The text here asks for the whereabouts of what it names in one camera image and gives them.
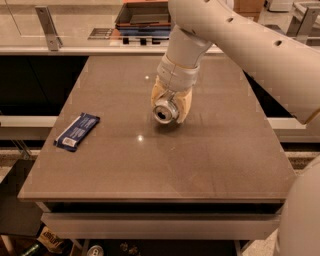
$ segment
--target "brown table top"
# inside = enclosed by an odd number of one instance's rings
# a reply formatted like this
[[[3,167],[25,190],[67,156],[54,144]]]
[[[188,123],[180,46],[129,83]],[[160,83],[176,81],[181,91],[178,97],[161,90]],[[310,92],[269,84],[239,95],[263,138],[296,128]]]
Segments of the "brown table top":
[[[163,126],[150,106],[160,59],[90,57],[19,198],[284,199],[294,173],[241,69],[225,55],[206,56],[185,123]],[[53,146],[81,112],[101,121],[77,152]]]

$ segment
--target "blue candy bar wrapper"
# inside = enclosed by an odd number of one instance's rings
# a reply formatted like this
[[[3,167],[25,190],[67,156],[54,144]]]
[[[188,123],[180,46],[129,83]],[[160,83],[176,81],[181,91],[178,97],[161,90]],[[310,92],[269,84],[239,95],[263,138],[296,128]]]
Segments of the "blue candy bar wrapper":
[[[99,121],[100,117],[98,116],[81,113],[81,115],[55,139],[53,144],[59,148],[75,152],[82,139],[87,136]]]

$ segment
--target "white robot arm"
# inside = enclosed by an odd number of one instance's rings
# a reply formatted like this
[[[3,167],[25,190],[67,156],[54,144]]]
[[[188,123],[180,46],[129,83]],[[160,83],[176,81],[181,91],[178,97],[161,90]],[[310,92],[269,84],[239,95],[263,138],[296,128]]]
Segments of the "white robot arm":
[[[201,58],[214,43],[301,123],[309,123],[320,111],[320,54],[236,14],[225,2],[169,0],[176,25],[152,93],[155,118],[184,121]]]
[[[320,112],[320,53],[234,13],[233,0],[169,0],[176,24],[151,103],[162,124],[182,123],[201,58],[215,43],[301,123]],[[320,255],[320,158],[293,184],[274,255]]]

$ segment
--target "silver can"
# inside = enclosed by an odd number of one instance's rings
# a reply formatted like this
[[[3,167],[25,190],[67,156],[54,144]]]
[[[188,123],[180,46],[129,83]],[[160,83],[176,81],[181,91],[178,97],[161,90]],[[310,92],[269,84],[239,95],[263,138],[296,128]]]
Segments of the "silver can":
[[[103,248],[100,245],[92,246],[87,252],[87,256],[103,256]]]

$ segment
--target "bottle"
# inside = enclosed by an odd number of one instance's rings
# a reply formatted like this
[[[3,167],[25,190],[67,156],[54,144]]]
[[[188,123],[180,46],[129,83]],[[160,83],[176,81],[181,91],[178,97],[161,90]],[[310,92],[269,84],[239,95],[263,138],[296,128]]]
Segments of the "bottle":
[[[42,243],[40,243],[39,241],[35,241],[33,245],[25,249],[19,256],[43,255],[47,251],[47,248]]]

